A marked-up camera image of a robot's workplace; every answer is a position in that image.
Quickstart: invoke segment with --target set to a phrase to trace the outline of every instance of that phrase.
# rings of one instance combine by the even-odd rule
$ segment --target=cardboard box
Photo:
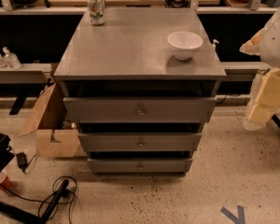
[[[37,157],[81,157],[83,151],[76,129],[64,130],[66,109],[57,83],[44,89],[25,121],[19,136],[36,132]]]

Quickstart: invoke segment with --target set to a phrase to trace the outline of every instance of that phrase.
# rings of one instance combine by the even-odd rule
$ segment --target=drawer
[[[93,151],[195,151],[200,133],[80,133],[85,152]]]
[[[192,122],[210,120],[216,98],[64,98],[73,122]]]
[[[70,97],[209,97],[215,80],[66,80]]]
[[[94,160],[88,159],[94,173],[186,173],[192,159],[185,160]]]

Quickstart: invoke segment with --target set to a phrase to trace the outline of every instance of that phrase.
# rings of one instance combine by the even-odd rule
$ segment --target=gray drawer
[[[93,151],[195,151],[200,133],[80,133],[85,152]]]
[[[64,98],[74,122],[192,122],[210,120],[216,98]]]
[[[88,159],[94,173],[186,173],[192,159],[185,160],[93,160]]]

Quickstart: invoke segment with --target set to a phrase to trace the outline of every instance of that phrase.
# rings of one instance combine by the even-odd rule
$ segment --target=concrete floor
[[[280,224],[280,129],[270,121],[261,130],[246,131],[245,103],[227,102],[215,108],[204,126],[186,176],[94,175],[86,158],[37,158],[25,175],[13,159],[6,168],[11,189],[25,198],[44,200],[58,177],[73,177],[78,184],[73,224]],[[11,105],[12,100],[0,100],[0,133],[9,135],[15,152],[25,152],[30,160],[35,133],[18,133],[33,101],[16,116],[8,115]],[[39,206],[2,190],[0,201],[35,215]],[[238,213],[241,207],[243,215]],[[69,223],[68,210],[69,205],[60,205],[48,223]],[[3,223],[19,222],[0,215]]]

